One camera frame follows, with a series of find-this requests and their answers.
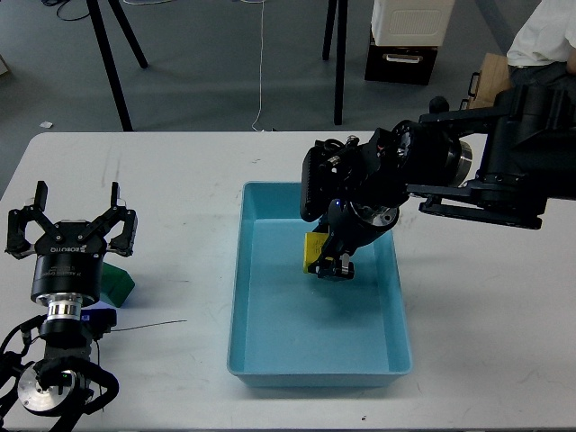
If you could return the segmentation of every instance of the white shirt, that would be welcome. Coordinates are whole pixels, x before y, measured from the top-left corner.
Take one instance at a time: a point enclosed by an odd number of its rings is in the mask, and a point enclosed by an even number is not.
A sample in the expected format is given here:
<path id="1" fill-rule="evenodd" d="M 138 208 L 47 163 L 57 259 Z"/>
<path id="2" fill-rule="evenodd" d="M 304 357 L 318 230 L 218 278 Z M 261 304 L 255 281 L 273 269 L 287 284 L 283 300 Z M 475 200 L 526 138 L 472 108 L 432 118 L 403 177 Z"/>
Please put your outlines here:
<path id="1" fill-rule="evenodd" d="M 567 61 L 576 47 L 576 0 L 542 0 L 508 51 L 515 67 Z"/>

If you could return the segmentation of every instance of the white cable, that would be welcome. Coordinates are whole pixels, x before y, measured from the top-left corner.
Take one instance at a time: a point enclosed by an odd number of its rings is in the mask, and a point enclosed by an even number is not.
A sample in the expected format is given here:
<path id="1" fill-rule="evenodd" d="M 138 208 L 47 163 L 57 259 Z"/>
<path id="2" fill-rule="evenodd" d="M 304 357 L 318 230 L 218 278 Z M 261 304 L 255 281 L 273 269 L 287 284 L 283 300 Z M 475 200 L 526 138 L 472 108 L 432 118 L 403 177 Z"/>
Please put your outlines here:
<path id="1" fill-rule="evenodd" d="M 250 0 L 242 0 L 244 3 L 260 3 L 262 4 L 262 15 L 260 17 L 260 84 L 259 84 L 259 107 L 258 107 L 258 114 L 256 119 L 252 123 L 252 129 L 256 132 L 264 132 L 265 130 L 258 130 L 256 129 L 256 123 L 260 120 L 260 114 L 262 113 L 262 60 L 264 58 L 264 2 L 266 0 L 261 1 L 250 1 Z"/>

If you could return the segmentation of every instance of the white box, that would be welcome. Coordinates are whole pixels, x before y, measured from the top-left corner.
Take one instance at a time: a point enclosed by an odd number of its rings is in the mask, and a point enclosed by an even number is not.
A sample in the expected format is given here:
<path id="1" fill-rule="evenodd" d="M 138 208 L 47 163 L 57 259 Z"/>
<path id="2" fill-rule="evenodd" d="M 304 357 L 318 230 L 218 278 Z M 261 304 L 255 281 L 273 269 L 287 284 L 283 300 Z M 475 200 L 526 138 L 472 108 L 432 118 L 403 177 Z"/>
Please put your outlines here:
<path id="1" fill-rule="evenodd" d="M 372 34 L 383 47 L 439 47 L 455 0 L 374 0 Z"/>

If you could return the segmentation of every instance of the white table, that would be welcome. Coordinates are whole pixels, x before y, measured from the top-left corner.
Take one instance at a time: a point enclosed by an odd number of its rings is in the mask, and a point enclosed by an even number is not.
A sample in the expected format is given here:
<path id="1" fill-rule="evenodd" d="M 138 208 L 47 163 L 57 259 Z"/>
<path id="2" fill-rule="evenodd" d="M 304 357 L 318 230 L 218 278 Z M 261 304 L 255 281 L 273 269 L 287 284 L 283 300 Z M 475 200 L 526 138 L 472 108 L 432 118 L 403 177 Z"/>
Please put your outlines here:
<path id="1" fill-rule="evenodd" d="M 242 185 L 299 181 L 315 139 L 346 133 L 46 133 L 0 202 L 49 187 L 52 221 L 92 219 L 112 181 L 139 216 L 134 256 L 107 256 L 137 287 L 102 366 L 121 392 L 77 430 L 569 428 L 576 426 L 576 203 L 550 201 L 539 231 L 428 216 L 394 228 L 414 357 L 385 389 L 250 389 L 226 368 Z M 367 140 L 371 132 L 357 133 Z M 472 138 L 474 148 L 482 137 Z M 30 230 L 29 238 L 34 239 Z M 0 335 L 45 313 L 29 299 L 34 257 L 0 255 Z M 40 360 L 43 344 L 32 358 Z M 7 428 L 53 420 L 19 403 Z"/>

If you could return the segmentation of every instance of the green block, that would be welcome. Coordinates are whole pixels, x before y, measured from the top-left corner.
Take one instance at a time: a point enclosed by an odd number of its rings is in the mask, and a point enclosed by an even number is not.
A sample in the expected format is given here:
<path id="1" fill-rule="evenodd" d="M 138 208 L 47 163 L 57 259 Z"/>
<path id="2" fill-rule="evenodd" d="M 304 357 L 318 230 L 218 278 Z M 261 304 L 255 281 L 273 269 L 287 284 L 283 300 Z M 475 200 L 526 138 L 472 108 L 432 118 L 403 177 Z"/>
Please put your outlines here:
<path id="1" fill-rule="evenodd" d="M 135 283 L 126 270 L 104 263 L 100 285 L 100 300 L 120 308 Z"/>

